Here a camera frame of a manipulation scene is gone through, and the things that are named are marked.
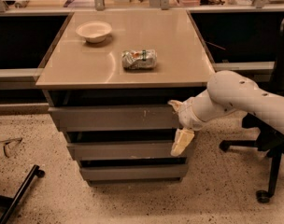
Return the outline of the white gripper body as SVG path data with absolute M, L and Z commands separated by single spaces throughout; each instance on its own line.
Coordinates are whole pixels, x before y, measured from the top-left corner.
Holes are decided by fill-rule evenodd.
M 199 131 L 205 126 L 204 109 L 196 97 L 184 101 L 177 112 L 180 124 L 189 130 Z

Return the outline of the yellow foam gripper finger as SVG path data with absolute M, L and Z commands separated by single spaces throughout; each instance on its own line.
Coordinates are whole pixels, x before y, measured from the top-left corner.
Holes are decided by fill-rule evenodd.
M 178 100 L 169 100 L 168 104 L 172 106 L 173 110 L 177 113 L 182 106 L 182 103 Z
M 190 129 L 177 129 L 175 140 L 172 145 L 171 155 L 176 157 L 182 154 L 186 147 L 190 144 L 194 138 L 194 131 Z

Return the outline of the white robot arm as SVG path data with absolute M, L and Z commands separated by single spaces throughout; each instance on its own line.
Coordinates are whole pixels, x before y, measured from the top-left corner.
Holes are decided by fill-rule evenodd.
M 284 97 L 260 89 L 254 81 L 233 71 L 213 74 L 203 92 L 184 102 L 170 100 L 168 104 L 182 126 L 176 131 L 172 156 L 179 156 L 194 138 L 194 132 L 210 120 L 236 110 L 248 112 L 284 134 Z

